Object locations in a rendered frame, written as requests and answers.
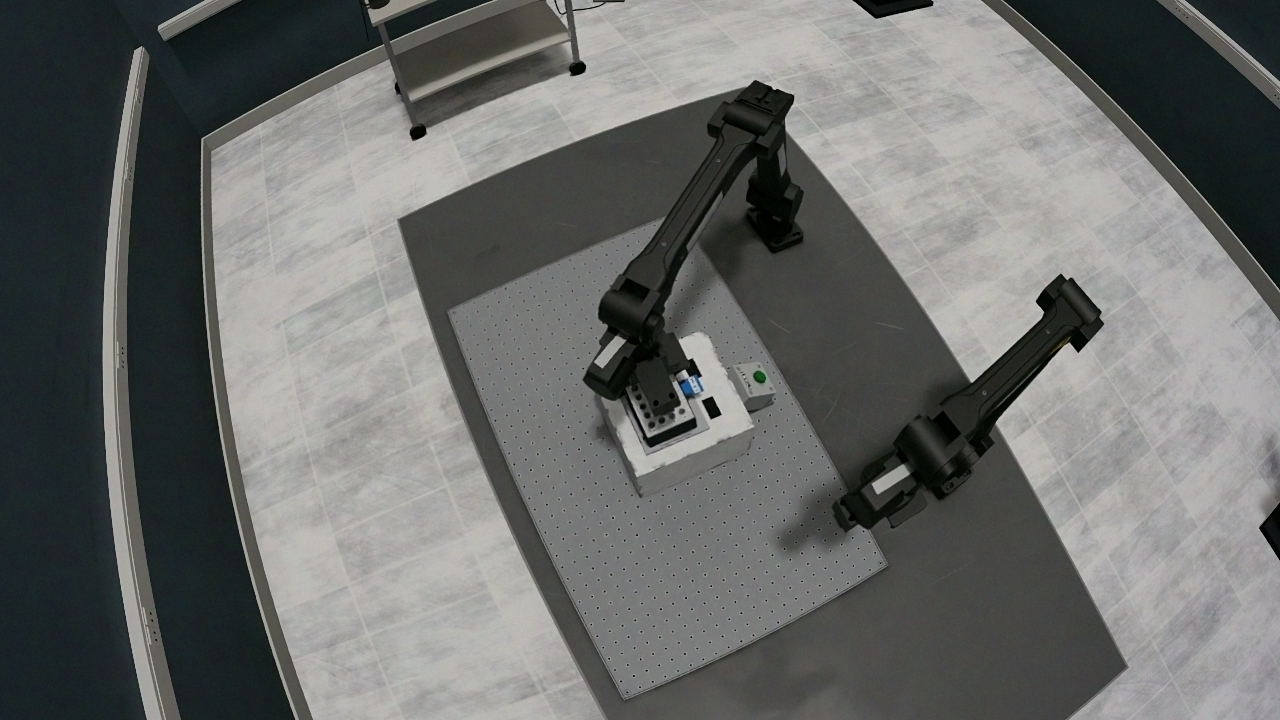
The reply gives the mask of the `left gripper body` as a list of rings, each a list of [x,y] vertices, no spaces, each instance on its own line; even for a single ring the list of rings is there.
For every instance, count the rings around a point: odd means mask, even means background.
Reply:
[[[877,459],[874,462],[870,462],[869,465],[867,465],[865,468],[863,468],[861,475],[859,477],[859,479],[861,482],[867,480],[867,478],[870,475],[870,471],[873,471],[873,469],[876,466],[881,465],[881,462],[884,462],[886,460],[888,460],[890,457],[892,457],[895,454],[897,454],[897,448],[893,448],[890,454],[886,454],[884,456]],[[911,493],[911,495],[914,495],[914,493]],[[916,489],[915,495],[916,496],[913,498],[913,501],[910,503],[908,503],[906,507],[901,509],[899,512],[895,512],[892,516],[887,518],[888,521],[890,521],[890,528],[893,529],[893,528],[899,527],[900,524],[902,524],[902,521],[906,521],[909,518],[913,518],[915,514],[922,512],[922,510],[924,510],[927,507],[928,503],[927,503],[925,497],[922,493],[920,488]]]

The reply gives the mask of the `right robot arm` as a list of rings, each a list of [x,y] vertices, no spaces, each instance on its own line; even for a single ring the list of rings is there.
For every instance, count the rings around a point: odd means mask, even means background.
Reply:
[[[659,338],[666,325],[664,304],[689,252],[739,173],[754,158],[759,156],[758,172],[755,168],[748,181],[746,201],[753,205],[748,208],[749,220],[773,251],[803,240],[795,217],[804,191],[788,176],[783,126],[794,101],[794,94],[754,79],[731,104],[721,102],[710,117],[707,132],[716,138],[710,152],[652,241],[602,297],[598,318],[608,329],[582,377],[596,395],[616,401],[628,382],[635,386],[640,379],[654,416],[666,416],[681,406]],[[634,363],[655,347],[652,357]]]

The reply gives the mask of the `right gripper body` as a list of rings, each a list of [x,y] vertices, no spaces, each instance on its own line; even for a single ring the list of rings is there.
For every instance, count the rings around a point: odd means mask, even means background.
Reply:
[[[666,348],[666,352],[667,352],[668,360],[669,360],[669,370],[667,370],[668,375],[672,374],[672,373],[675,373],[675,372],[680,372],[684,368],[689,366],[689,357],[684,352],[684,348],[682,348],[682,346],[680,345],[678,341],[675,341],[673,343],[671,343],[668,336],[666,334],[666,331],[663,331],[663,329],[660,331],[659,338],[660,338],[662,345]],[[657,351],[657,347],[653,350],[653,352],[649,356],[639,359],[639,360],[634,360],[634,363],[645,361],[648,357],[652,357],[652,355],[655,351]]]

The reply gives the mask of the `grey rectangular work mat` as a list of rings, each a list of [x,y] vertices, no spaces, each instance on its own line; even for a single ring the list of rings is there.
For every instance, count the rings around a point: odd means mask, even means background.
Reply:
[[[582,382],[599,304],[666,217],[447,310],[547,552],[623,700],[733,653],[888,566],[838,528],[849,493],[748,316],[695,243],[664,306],[705,331],[724,370],[762,363],[774,404],[748,454],[640,498]]]

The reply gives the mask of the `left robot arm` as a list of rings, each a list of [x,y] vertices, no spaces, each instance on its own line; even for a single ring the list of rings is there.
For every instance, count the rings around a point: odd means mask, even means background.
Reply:
[[[1073,277],[1066,279],[1062,273],[1044,287],[1036,304],[1044,318],[972,384],[909,421],[893,441],[897,454],[835,501],[831,509],[838,528],[849,532],[859,524],[869,530],[906,507],[922,486],[948,495],[963,484],[974,473],[972,466],[995,445],[989,437],[995,423],[1061,346],[1070,343],[1079,354],[1105,325],[1100,307]]]

